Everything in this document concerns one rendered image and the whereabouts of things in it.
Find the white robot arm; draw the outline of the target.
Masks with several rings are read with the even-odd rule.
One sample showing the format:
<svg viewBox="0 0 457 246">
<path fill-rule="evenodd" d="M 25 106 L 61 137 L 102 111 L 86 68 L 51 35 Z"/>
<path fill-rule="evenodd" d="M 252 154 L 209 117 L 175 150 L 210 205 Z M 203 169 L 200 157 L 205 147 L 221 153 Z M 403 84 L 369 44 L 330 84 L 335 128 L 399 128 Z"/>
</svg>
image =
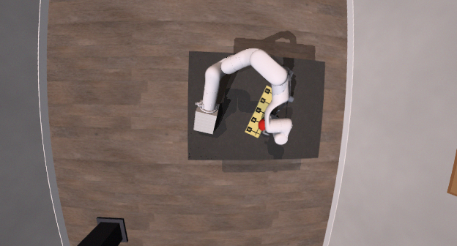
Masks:
<svg viewBox="0 0 457 246">
<path fill-rule="evenodd" d="M 240 51 L 209 67 L 205 73 L 203 100 L 196 102 L 196 105 L 203 112 L 216 112 L 220 79 L 226 74 L 232 74 L 249 65 L 269 81 L 272 87 L 272 101 L 264 113 L 265 130 L 262 133 L 265 135 L 272 133 L 277 144 L 285 144 L 292 128 L 292 121 L 288 118 L 270 119 L 270 114 L 274 108 L 289 100 L 289 74 L 267 52 L 261 49 L 249 48 Z"/>
</svg>

